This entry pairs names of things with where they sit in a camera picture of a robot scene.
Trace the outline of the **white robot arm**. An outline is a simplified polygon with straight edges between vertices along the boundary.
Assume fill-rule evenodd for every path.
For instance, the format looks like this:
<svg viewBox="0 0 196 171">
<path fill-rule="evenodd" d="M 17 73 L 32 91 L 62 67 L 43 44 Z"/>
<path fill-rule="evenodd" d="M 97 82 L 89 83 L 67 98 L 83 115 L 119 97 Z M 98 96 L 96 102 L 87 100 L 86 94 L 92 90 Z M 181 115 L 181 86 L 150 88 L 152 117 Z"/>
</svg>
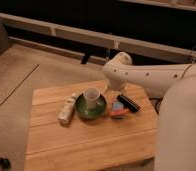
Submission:
<svg viewBox="0 0 196 171">
<path fill-rule="evenodd" d="M 164 94 L 158 115 L 154 171 L 196 171 L 196 63 L 136 66 L 125 52 L 103 66 L 107 87 L 127 83 Z"/>
</svg>

